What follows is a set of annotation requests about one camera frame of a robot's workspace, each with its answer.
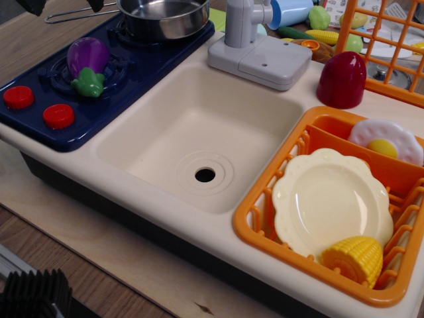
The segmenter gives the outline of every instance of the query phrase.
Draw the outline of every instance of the orange grid rack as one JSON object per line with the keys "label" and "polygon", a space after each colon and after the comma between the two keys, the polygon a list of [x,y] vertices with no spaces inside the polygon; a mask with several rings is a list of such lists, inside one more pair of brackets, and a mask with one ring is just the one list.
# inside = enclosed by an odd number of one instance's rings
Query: orange grid rack
{"label": "orange grid rack", "polygon": [[[392,1],[382,0],[382,4],[379,11],[370,11],[358,6],[358,0],[349,0],[346,5],[346,11],[344,12],[344,23],[340,30],[339,40],[337,42],[337,48],[335,50],[335,54],[338,54],[345,50],[345,46],[347,44],[347,39],[350,34],[355,34],[358,36],[362,36],[364,38],[370,39],[370,43],[368,45],[368,51],[365,55],[363,55],[364,61],[366,65],[369,62],[373,62],[388,68],[387,75],[384,81],[378,81],[376,79],[368,78],[366,80],[365,88],[374,91],[376,93],[392,97],[394,99],[398,99],[400,101],[405,101],[406,103],[410,103],[412,105],[424,108],[424,58],[422,54],[424,54],[424,49],[414,47],[412,45],[407,45],[405,43],[405,37],[408,32],[409,27],[420,28],[424,30],[424,25],[414,22],[413,15],[419,3],[424,3],[424,0],[409,0],[407,1],[409,8],[409,13],[407,14],[406,19],[401,19],[399,17],[393,17],[388,15],[386,9],[388,5]],[[364,13],[365,15],[375,17],[376,24],[374,31],[372,34],[368,34],[365,32],[359,32],[357,30],[352,30],[352,21],[354,18],[354,14]],[[383,38],[378,36],[378,31],[380,30],[382,23],[384,21],[390,21],[393,23],[398,23],[403,25],[403,29],[399,38],[399,41],[390,40],[387,38]],[[395,47],[394,55],[392,59],[378,59],[370,55],[372,51],[372,47],[378,43],[389,44]],[[416,67],[409,67],[405,65],[401,59],[399,59],[399,52],[401,49],[410,50],[413,53],[420,54],[421,59],[416,61]],[[411,85],[409,88],[404,89],[400,87],[396,87],[390,84],[390,80],[394,75],[395,71],[404,72],[411,79]]]}
{"label": "orange grid rack", "polygon": [[[352,127],[364,117],[330,107],[314,107],[304,114],[289,138],[235,211],[237,235],[257,249],[374,307],[399,302],[408,288],[424,237],[424,167],[384,156],[347,141]],[[421,146],[424,140],[417,138]],[[272,188],[295,156],[332,148],[365,160],[387,189],[394,233],[384,249],[383,270],[374,289],[356,283],[297,254],[279,240],[274,230]]]}

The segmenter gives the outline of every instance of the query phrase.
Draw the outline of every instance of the red cup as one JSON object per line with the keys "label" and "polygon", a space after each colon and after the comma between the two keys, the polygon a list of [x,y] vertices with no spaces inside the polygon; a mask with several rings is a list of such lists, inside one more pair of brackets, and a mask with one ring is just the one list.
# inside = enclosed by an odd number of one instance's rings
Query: red cup
{"label": "red cup", "polygon": [[366,65],[356,52],[342,52],[324,66],[317,87],[317,97],[326,106],[349,109],[364,96]]}

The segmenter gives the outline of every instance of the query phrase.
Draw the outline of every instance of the green eggplant stem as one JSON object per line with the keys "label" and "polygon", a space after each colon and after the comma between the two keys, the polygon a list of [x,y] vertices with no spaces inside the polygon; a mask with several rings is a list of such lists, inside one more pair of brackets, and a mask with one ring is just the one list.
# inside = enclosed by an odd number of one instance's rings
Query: green eggplant stem
{"label": "green eggplant stem", "polygon": [[99,97],[103,93],[105,76],[96,74],[91,68],[83,68],[78,79],[71,82],[71,87],[85,97]]}

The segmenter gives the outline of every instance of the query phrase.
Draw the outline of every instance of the toy stove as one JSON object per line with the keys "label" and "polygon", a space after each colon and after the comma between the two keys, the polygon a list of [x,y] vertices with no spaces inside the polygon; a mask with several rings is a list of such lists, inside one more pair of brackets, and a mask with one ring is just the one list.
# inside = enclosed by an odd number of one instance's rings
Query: toy stove
{"label": "toy stove", "polygon": [[[127,31],[123,15],[119,14],[86,34],[102,40],[111,53],[103,71],[104,91],[100,97],[83,97],[70,87],[67,47],[0,88],[3,95],[13,87],[23,86],[34,96],[28,107],[18,109],[7,107],[1,99],[0,121],[59,152],[75,150],[156,85],[214,32],[213,23],[209,21],[200,31],[183,39],[141,42]],[[69,105],[74,110],[75,121],[71,125],[62,129],[46,126],[43,112],[56,104]]]}

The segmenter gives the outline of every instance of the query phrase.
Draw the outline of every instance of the toy eggplant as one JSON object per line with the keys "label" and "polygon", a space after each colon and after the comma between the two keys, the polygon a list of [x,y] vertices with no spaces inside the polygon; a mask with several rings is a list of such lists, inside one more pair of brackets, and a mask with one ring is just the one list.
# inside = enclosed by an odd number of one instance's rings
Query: toy eggplant
{"label": "toy eggplant", "polygon": [[103,93],[105,69],[111,54],[106,44],[96,38],[81,38],[68,49],[67,63],[71,87],[80,95],[99,97]]}

